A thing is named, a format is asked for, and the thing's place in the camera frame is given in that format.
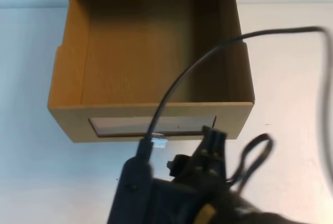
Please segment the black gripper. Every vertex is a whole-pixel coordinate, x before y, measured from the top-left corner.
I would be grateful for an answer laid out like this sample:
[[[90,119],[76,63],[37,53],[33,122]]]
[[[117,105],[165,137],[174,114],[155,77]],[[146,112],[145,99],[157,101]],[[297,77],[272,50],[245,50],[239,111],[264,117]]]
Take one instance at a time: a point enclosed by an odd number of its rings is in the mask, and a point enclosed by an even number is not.
[[[234,175],[226,178],[226,134],[202,127],[203,140],[192,156],[176,155],[167,163],[171,182],[155,181],[149,195],[148,223],[293,223],[281,215],[262,212],[240,196],[240,190],[267,158],[260,155],[244,169],[241,155]],[[239,182],[239,190],[231,186]]]

